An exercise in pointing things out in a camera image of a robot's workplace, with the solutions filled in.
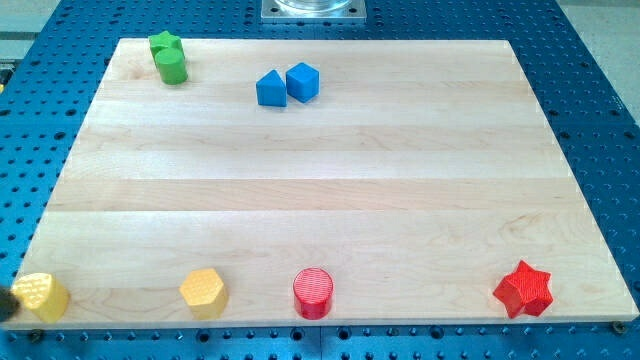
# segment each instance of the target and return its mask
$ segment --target yellow hexagonal prism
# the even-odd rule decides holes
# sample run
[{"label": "yellow hexagonal prism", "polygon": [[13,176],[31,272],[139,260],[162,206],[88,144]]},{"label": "yellow hexagonal prism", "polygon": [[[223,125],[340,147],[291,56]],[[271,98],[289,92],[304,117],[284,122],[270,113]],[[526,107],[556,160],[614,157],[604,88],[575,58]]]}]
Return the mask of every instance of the yellow hexagonal prism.
[{"label": "yellow hexagonal prism", "polygon": [[58,321],[69,304],[69,292],[51,274],[23,276],[13,283],[11,292],[25,308],[46,323]]},{"label": "yellow hexagonal prism", "polygon": [[224,282],[211,268],[190,272],[180,286],[180,293],[198,320],[219,318],[229,300]]}]

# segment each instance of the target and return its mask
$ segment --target red star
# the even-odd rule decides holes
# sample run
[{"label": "red star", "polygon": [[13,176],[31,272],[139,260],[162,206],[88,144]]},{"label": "red star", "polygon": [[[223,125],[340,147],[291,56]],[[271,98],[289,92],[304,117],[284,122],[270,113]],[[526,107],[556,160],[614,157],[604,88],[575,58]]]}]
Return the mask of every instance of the red star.
[{"label": "red star", "polygon": [[516,271],[502,279],[493,295],[504,303],[511,319],[522,313],[540,316],[553,302],[550,278],[551,274],[538,271],[521,260]]}]

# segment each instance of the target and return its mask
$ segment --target blue cube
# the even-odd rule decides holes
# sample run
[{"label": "blue cube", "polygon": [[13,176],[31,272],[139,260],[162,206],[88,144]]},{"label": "blue cube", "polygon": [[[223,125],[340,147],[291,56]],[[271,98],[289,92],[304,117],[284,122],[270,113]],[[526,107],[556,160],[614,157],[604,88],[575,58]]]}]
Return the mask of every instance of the blue cube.
[{"label": "blue cube", "polygon": [[256,83],[258,104],[262,106],[287,106],[287,86],[275,70],[271,70]]},{"label": "blue cube", "polygon": [[300,63],[287,71],[287,93],[300,102],[307,102],[320,91],[320,73]]}]

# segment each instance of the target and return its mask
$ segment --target wooden board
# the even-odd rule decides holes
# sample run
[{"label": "wooden board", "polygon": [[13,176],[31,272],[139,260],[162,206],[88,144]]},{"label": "wooden board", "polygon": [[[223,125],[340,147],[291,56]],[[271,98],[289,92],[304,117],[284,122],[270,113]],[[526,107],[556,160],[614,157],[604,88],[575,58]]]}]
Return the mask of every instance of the wooden board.
[{"label": "wooden board", "polygon": [[[636,305],[512,49],[501,41],[184,40],[159,81],[123,39],[20,275],[72,294],[57,328],[631,320]],[[256,104],[305,61],[321,94]],[[552,273],[541,318],[491,292],[520,259]],[[192,320],[178,287],[215,267],[230,301]],[[292,281],[335,281],[300,318]],[[28,313],[9,324],[42,328]]]}]

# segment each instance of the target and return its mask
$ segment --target blue pegboard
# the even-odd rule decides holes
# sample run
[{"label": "blue pegboard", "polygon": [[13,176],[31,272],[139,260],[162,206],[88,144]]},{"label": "blue pegboard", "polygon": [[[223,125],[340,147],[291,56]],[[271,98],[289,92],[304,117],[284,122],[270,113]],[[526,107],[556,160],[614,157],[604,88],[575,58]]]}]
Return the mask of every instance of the blue pegboard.
[{"label": "blue pegboard", "polygon": [[[509,40],[640,300],[640,131],[553,1],[368,0],[366,24],[259,23],[256,0],[62,0],[0,96],[9,285],[120,37]],[[0,359],[636,359],[640,322],[0,332]]]}]

